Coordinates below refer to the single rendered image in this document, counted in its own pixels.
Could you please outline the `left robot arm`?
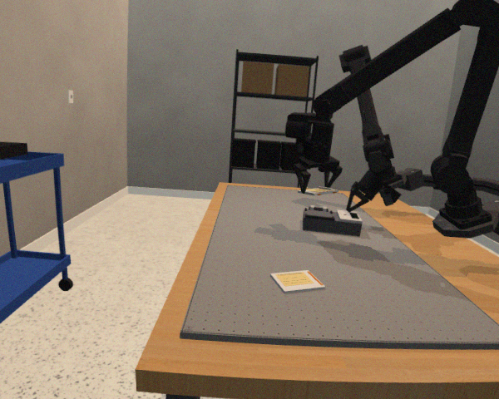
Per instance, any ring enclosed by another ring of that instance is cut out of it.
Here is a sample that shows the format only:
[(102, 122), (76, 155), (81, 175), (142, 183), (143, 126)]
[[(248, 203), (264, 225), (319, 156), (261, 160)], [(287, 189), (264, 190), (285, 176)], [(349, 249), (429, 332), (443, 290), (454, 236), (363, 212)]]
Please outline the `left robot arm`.
[(446, 209), (441, 208), (439, 212), (457, 228), (468, 229), (491, 222), (492, 214), (482, 209), (482, 200), (477, 197), (466, 167), (499, 67), (499, 3), (494, 0), (460, 0), (452, 10), (440, 12), (318, 96), (313, 104), (315, 113), (288, 115), (285, 136), (295, 138), (298, 151), (310, 160), (311, 141), (324, 146), (332, 142), (331, 114), (460, 31), (461, 25), (480, 27), (477, 45), (442, 155), (432, 162), (431, 183), (435, 190), (447, 193)]

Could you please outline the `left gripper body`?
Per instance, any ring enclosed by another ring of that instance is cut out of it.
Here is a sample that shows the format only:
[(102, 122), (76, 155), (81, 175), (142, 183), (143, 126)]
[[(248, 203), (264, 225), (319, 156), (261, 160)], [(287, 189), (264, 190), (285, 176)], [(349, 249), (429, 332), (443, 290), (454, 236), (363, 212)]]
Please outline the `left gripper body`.
[[(311, 153), (310, 160), (307, 160), (304, 157), (299, 157), (298, 162), (300, 164), (294, 164), (294, 167), (299, 171), (307, 171), (310, 168), (319, 168), (320, 172), (329, 172), (329, 171), (338, 171), (343, 168), (339, 166), (339, 160), (336, 160), (332, 156), (330, 156), (331, 151), (331, 143), (328, 143), (326, 146), (322, 143), (311, 142)], [(306, 168), (307, 169), (306, 169)]]

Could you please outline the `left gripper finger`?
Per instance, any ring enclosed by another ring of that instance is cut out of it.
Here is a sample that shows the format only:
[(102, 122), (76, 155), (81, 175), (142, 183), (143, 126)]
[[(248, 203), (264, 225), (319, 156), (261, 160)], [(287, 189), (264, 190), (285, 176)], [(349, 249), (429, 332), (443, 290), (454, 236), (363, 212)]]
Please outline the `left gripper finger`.
[[(297, 178), (299, 180), (299, 185), (301, 192), (304, 194), (305, 190), (307, 189), (308, 183), (309, 183), (309, 178), (311, 174), (308, 171), (299, 171), (294, 167), (295, 174), (297, 175)], [(302, 177), (303, 176), (303, 177)]]
[(333, 173), (330, 181), (329, 181), (329, 172), (324, 172), (324, 185), (325, 187), (327, 188), (330, 188), (332, 183), (338, 178), (338, 176), (342, 173), (341, 170), (338, 170), (338, 171), (331, 171)]

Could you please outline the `white cassette with copper tabs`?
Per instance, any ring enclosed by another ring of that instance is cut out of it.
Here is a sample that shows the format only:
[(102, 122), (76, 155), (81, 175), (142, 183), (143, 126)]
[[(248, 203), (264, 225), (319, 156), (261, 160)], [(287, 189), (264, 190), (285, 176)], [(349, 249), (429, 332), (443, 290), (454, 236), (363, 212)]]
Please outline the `white cassette with copper tabs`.
[[(301, 190), (298, 190), (298, 193), (302, 194)], [(306, 195), (326, 195), (332, 193), (338, 193), (338, 190), (324, 190), (324, 189), (310, 189), (304, 192)]]

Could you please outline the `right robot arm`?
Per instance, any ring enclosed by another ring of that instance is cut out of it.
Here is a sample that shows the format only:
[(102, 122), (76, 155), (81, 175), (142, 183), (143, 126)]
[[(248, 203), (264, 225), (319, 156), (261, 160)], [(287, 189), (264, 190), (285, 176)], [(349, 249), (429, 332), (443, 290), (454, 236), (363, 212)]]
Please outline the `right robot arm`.
[[(343, 51), (343, 54), (339, 55), (339, 59), (343, 73), (350, 71), (351, 74), (371, 61), (368, 46), (363, 47), (363, 45)], [(371, 172), (377, 172), (376, 175), (379, 175), (379, 177), (382, 178), (382, 180), (380, 180), (376, 176), (368, 189), (374, 194), (380, 192), (384, 204), (389, 206), (395, 203), (401, 196), (401, 194), (389, 185), (402, 180), (403, 177), (402, 175), (396, 174), (395, 168), (392, 166), (390, 159), (394, 158), (394, 156), (389, 134), (384, 135), (382, 133), (382, 129), (378, 124), (373, 98), (371, 96), (370, 89), (357, 96), (363, 123), (362, 134), (365, 160), (368, 162), (369, 170)], [(382, 151), (382, 154), (380, 151)], [(369, 157), (370, 155), (371, 158)], [(383, 158), (382, 155), (385, 156), (385, 158)], [(382, 188), (383, 186), (384, 188)]]

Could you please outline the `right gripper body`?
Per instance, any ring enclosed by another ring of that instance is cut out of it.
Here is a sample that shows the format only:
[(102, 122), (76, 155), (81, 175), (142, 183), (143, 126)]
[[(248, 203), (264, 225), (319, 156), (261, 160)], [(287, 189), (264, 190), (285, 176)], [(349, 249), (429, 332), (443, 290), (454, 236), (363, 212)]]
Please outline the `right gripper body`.
[[(378, 177), (379, 179), (382, 180), (381, 177), (379, 177), (378, 175), (375, 175), (373, 174), (373, 172), (371, 171), (367, 171), (366, 174), (363, 176), (363, 178), (359, 181), (359, 182), (355, 182), (353, 185), (352, 185), (352, 188), (356, 191), (358, 191), (361, 195), (363, 195), (364, 197), (366, 197), (368, 200), (373, 200), (373, 198), (375, 197), (375, 194), (368, 190), (368, 187), (370, 186), (370, 184), (373, 182), (373, 180), (375, 179), (375, 177)], [(360, 183), (361, 185), (358, 186), (358, 183)], [(357, 187), (358, 186), (358, 187)], [(366, 188), (364, 188), (364, 187)], [(361, 190), (362, 189), (362, 190)], [(360, 192), (360, 191), (361, 192)], [(363, 192), (363, 193), (362, 193)], [(367, 195), (365, 195), (367, 194)]]

